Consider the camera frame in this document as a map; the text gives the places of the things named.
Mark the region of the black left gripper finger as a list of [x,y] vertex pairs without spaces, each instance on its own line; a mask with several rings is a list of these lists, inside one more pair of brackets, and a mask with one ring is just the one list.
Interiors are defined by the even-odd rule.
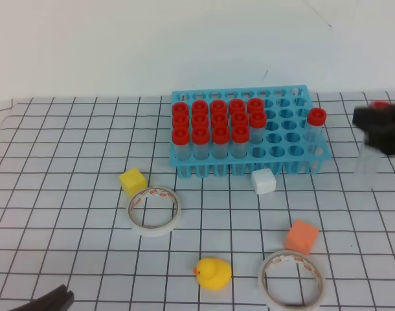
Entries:
[[12,311],[66,311],[74,303],[74,293],[63,284],[44,296]]

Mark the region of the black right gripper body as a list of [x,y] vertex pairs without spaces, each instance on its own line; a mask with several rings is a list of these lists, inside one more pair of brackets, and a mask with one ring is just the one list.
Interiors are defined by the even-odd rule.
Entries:
[[356,107],[352,123],[365,133],[366,145],[387,156],[395,155],[395,104],[373,102]]

